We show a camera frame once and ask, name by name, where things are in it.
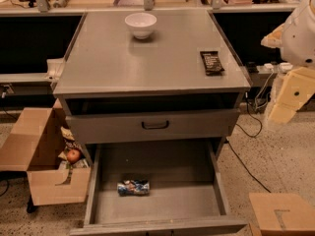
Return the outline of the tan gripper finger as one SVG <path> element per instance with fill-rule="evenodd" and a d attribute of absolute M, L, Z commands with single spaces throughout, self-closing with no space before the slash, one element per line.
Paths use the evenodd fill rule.
<path fill-rule="evenodd" d="M 272 99 L 271 110 L 267 115 L 269 123 L 288 123 L 295 113 L 315 93 L 315 70 L 299 67 L 280 78 L 281 86 Z"/>
<path fill-rule="evenodd" d="M 261 44 L 268 48 L 281 48 L 282 44 L 282 35 L 284 31 L 284 25 L 279 25 L 269 34 L 265 35 L 261 40 Z"/>

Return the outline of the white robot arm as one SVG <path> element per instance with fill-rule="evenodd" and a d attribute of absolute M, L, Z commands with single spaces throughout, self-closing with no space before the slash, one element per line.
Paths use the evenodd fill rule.
<path fill-rule="evenodd" d="M 276 77 L 267 107 L 267 123 L 283 125 L 315 94 L 315 0 L 302 0 L 261 44 L 278 48 L 282 59 L 292 65 Z"/>

